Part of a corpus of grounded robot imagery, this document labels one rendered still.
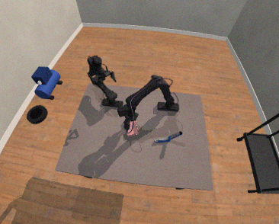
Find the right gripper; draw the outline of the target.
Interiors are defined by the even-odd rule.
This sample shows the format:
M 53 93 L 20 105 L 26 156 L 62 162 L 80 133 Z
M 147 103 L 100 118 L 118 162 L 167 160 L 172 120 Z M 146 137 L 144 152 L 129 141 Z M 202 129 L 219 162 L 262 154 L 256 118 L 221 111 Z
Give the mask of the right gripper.
M 102 86 L 104 86 L 105 88 L 106 88 L 106 86 L 105 85 L 103 85 L 104 83 L 103 83 L 103 81 L 105 80 L 105 78 L 106 78 L 106 76 L 104 76 L 103 74 L 104 73 L 106 73 L 106 72 L 103 72 L 104 71 L 104 69 L 103 68 L 100 68 L 100 69 L 98 69 L 97 70 L 97 73 L 100 75 L 100 76 L 98 76 L 98 84 L 99 85 L 102 85 Z M 102 72 L 102 73 L 101 73 Z M 116 81 L 116 79 L 115 79 L 115 76 L 114 76 L 114 72 L 110 72 L 109 71 L 109 73 L 110 73 L 110 75 L 111 75 L 111 78 L 115 81 L 115 82 L 117 82 Z M 103 83 L 103 84 L 102 84 Z

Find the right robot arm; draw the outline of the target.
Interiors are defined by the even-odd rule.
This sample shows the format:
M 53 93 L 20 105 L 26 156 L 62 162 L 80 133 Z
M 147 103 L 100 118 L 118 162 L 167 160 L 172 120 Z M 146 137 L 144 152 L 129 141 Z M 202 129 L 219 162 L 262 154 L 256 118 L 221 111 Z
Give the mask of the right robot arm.
M 92 61 L 92 59 L 96 61 L 95 64 L 94 64 L 94 61 Z M 106 98 L 107 100 L 103 99 L 101 105 L 111 106 L 111 107 L 122 107 L 123 106 L 123 101 L 115 101 L 115 99 L 117 98 L 117 93 L 114 93 L 108 87 L 105 88 L 105 87 L 98 84 L 99 74 L 97 73 L 97 70 L 102 68 L 101 61 L 102 61 L 102 59 L 98 56 L 92 56 L 92 57 L 88 58 L 88 64 L 91 66 L 91 67 L 89 66 L 88 76 L 91 79 L 91 82 L 92 83 L 94 82 L 94 84 L 96 84 L 105 93 L 105 95 L 107 97 Z M 94 75 L 95 75 L 95 77 L 92 78 L 92 76 L 94 76 Z M 110 102 L 110 103 L 108 103 L 108 102 Z

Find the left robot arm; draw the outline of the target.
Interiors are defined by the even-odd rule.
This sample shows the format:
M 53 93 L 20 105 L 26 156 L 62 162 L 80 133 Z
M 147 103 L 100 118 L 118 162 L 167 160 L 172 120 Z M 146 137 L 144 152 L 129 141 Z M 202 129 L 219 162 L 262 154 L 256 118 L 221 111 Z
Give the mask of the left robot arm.
M 154 77 L 158 77 L 158 78 L 154 78 Z M 125 116 L 128 113 L 132 114 L 132 110 L 130 107 L 130 101 L 133 97 L 134 98 L 131 101 L 131 106 L 133 109 L 133 113 L 135 113 L 136 106 L 139 105 L 139 102 L 141 102 L 141 100 L 144 99 L 145 96 L 147 96 L 149 93 L 156 90 L 157 88 L 160 88 L 160 90 L 162 91 L 162 93 L 164 95 L 164 99 L 166 100 L 166 102 L 158 102 L 158 108 L 159 109 L 168 109 L 168 110 L 179 110 L 179 104 L 174 103 L 175 100 L 170 95 L 171 93 L 169 91 L 168 83 L 164 79 L 159 80 L 159 78 L 163 78 L 163 77 L 158 76 L 158 75 L 152 75 L 151 78 L 152 79 L 143 88 L 141 88 L 138 92 L 130 95 L 126 99 L 127 104 L 125 104 L 124 106 L 119 107 L 117 109 L 117 112 L 119 111 L 118 114 L 120 117 Z M 153 79 L 154 80 L 158 79 L 158 80 L 153 82 Z

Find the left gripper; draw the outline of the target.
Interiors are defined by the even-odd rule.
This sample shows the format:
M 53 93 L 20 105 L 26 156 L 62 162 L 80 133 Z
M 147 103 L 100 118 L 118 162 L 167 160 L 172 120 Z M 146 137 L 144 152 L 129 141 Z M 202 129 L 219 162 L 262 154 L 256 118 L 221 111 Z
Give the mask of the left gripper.
M 127 128 L 129 129 L 130 128 L 130 121 L 133 121 L 133 115 L 134 115 L 134 120 L 136 121 L 137 117 L 138 117 L 138 113 L 134 113 L 134 114 L 127 114 L 125 115 L 125 121 L 123 122 L 124 123 L 124 128 Z

